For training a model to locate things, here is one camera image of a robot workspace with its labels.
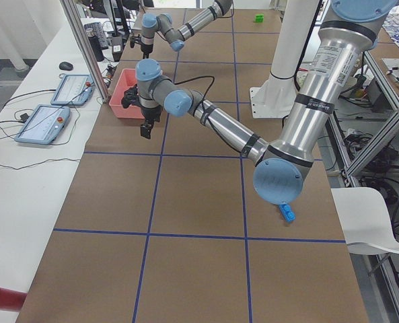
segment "green object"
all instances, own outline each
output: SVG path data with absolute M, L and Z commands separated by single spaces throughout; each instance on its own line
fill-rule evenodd
M 254 22 L 264 22 L 264 15 L 263 13 L 259 13 L 258 15 L 254 16 Z

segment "pink container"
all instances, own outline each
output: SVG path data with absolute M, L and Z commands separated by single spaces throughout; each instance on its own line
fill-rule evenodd
M 118 79 L 114 93 L 110 100 L 110 107 L 117 118 L 144 119 L 138 106 L 129 106 L 127 109 L 121 105 L 124 91 L 137 83 L 134 69 L 123 69 Z

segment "red cylinder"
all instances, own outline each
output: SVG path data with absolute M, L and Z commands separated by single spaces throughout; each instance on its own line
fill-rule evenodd
M 19 312 L 23 307 L 26 296 L 27 293 L 0 287 L 0 310 Z

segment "white desk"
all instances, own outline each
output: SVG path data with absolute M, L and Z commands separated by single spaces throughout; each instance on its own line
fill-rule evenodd
M 109 50 L 104 54 L 111 57 Z M 74 69 L 70 72 L 61 71 L 61 61 L 69 61 Z M 101 71 L 107 64 L 108 61 L 99 63 Z M 13 96 L 55 89 L 60 82 L 60 73 L 89 73 L 67 22 Z M 49 104 L 53 93 L 14 100 L 3 109 L 0 121 L 14 120 L 15 111 Z M 66 145 L 31 147 L 20 145 L 10 138 L 0 140 L 0 164 L 18 168 L 46 159 L 81 159 L 85 142 L 98 116 L 99 102 L 99 92 L 95 89 L 87 104 L 78 108 L 81 116 Z M 77 112 L 71 109 L 71 119 L 55 143 L 67 141 L 76 118 Z M 14 123 L 3 123 L 1 126 L 10 135 L 16 134 L 21 127 Z M 78 163 L 74 161 L 56 161 L 23 170 L 0 167 L 1 287 L 28 291 L 77 166 Z M 0 311 L 0 323 L 15 322 L 16 318 L 17 313 Z

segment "computer mouse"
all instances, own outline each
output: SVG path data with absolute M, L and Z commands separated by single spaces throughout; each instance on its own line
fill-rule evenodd
M 59 69 L 62 69 L 64 71 L 72 71 L 73 65 L 70 62 L 62 62 L 59 64 Z

